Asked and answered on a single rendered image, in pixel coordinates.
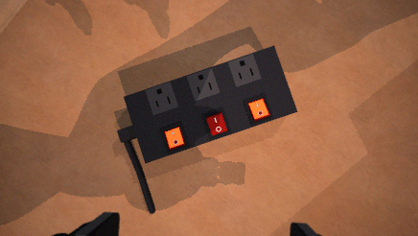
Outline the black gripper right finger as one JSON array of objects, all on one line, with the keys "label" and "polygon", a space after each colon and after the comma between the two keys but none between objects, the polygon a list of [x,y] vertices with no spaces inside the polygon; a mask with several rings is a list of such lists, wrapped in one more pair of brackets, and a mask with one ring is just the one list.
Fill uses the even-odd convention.
[{"label": "black gripper right finger", "polygon": [[290,236],[321,236],[316,234],[307,224],[291,223]]}]

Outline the black power strip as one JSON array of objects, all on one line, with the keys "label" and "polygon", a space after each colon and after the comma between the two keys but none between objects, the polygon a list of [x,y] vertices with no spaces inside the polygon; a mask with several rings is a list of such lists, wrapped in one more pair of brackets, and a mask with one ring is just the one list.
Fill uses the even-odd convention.
[{"label": "black power strip", "polygon": [[147,207],[145,163],[298,112],[274,45],[124,97],[132,126],[117,130]]}]

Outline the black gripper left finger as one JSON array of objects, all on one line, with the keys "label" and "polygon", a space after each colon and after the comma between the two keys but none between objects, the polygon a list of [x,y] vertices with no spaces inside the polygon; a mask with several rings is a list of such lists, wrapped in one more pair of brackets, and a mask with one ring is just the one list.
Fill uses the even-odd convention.
[{"label": "black gripper left finger", "polygon": [[92,222],[82,224],[71,233],[58,233],[52,236],[119,236],[120,215],[104,212]]}]

